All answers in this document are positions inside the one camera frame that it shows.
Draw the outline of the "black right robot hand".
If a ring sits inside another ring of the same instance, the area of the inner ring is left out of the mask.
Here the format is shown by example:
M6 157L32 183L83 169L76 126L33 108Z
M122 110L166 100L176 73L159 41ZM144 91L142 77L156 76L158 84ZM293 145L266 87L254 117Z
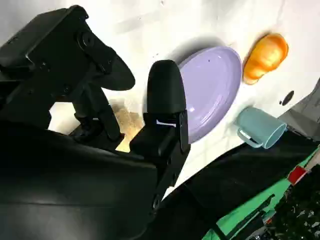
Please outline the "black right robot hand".
M104 89L135 78L73 5L37 15L0 48L0 237L134 240L189 155L186 96L172 60L147 82L144 126L124 139Z

